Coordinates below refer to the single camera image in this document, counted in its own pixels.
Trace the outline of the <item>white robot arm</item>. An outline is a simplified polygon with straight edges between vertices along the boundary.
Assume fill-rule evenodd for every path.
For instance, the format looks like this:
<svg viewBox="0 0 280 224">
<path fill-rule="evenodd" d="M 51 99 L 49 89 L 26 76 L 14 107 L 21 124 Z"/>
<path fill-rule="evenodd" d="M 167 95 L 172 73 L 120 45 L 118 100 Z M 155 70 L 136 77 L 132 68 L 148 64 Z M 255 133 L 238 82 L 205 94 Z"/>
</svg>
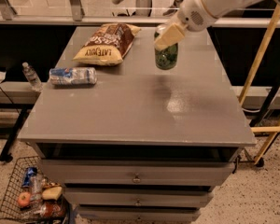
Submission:
<svg viewBox="0 0 280 224">
<path fill-rule="evenodd" d="M 200 32 L 237 8 L 245 8 L 262 0 L 183 0 L 179 10 L 164 24 L 154 41 L 155 50 L 163 50 L 180 42 L 187 30 Z M 280 6 L 280 0 L 274 0 Z"/>
</svg>

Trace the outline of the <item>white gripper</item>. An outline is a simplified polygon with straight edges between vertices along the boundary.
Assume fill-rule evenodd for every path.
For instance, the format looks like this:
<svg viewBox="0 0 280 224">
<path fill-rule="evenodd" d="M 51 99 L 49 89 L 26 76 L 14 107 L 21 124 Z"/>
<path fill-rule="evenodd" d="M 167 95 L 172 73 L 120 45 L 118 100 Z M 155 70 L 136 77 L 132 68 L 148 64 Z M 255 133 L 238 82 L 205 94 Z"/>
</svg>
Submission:
<svg viewBox="0 0 280 224">
<path fill-rule="evenodd" d="M 158 36 L 155 50 L 164 50 L 180 42 L 185 31 L 200 32 L 217 21 L 206 9 L 203 0 L 183 0 L 177 12 L 177 22 L 160 24 L 156 27 Z"/>
</svg>

